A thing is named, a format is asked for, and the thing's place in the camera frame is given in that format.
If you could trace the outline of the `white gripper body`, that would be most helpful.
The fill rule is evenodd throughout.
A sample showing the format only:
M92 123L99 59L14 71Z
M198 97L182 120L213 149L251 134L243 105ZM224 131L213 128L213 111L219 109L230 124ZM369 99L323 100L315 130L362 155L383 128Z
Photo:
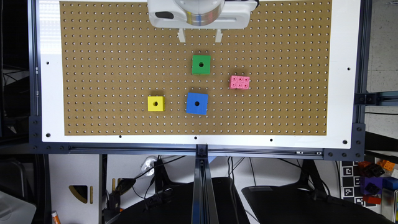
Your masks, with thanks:
M148 0L150 23L160 28L243 29L257 0Z

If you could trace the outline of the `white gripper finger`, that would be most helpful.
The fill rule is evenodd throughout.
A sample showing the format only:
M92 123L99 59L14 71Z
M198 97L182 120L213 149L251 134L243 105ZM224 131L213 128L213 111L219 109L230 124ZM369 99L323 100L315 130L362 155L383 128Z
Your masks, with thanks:
M220 43L222 41L223 33L221 29L216 30L216 35L215 35L215 42Z
M185 43L186 42L186 37L185 37L185 29L184 28L180 28L178 30L178 39L181 43Z

